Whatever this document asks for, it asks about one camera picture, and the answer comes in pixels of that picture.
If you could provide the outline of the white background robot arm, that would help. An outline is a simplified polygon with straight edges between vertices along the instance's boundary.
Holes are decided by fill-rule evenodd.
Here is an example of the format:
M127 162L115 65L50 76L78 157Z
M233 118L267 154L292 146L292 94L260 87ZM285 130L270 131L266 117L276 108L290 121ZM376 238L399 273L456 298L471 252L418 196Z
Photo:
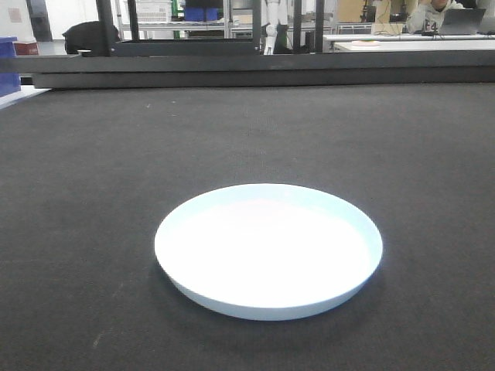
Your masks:
M261 26L265 30L265 55L273 55L278 26L288 25L286 0L261 0Z

